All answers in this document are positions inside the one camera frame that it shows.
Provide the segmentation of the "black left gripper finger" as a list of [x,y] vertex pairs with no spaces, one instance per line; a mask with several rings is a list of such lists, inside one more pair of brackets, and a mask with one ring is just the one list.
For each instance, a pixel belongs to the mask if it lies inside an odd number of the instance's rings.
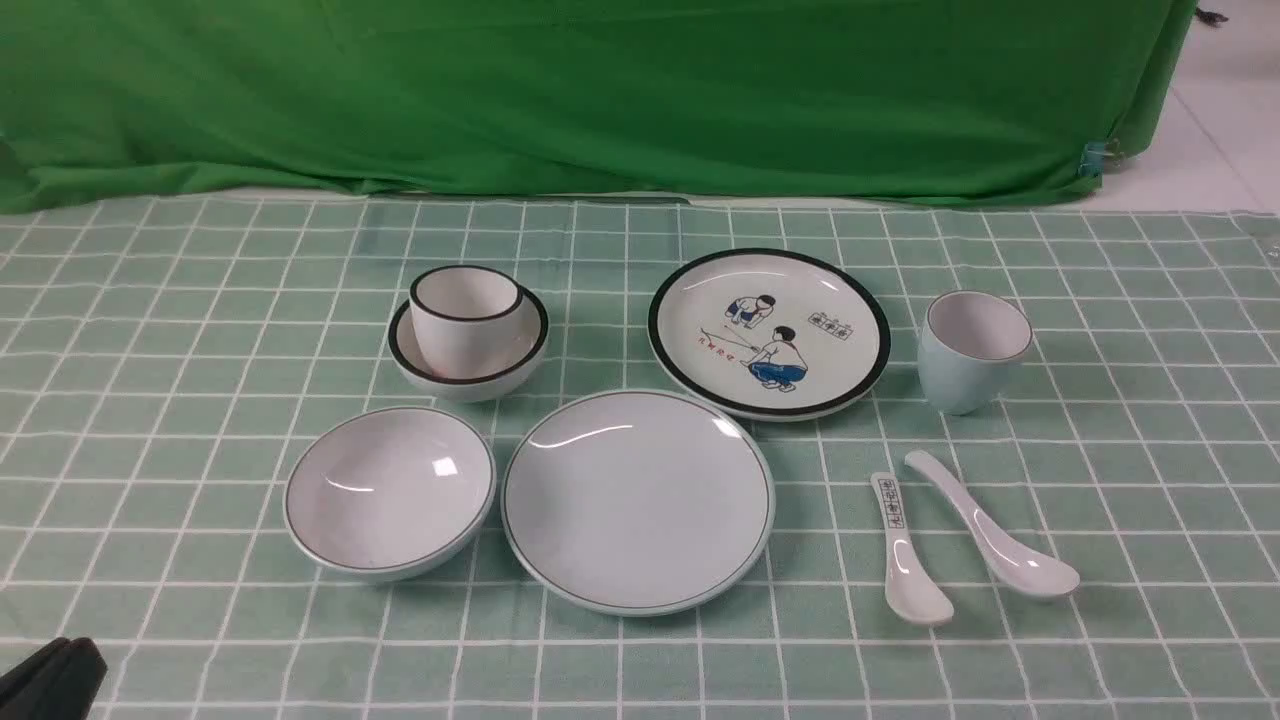
[[3,719],[87,719],[108,662],[96,643],[58,637],[1,678]]

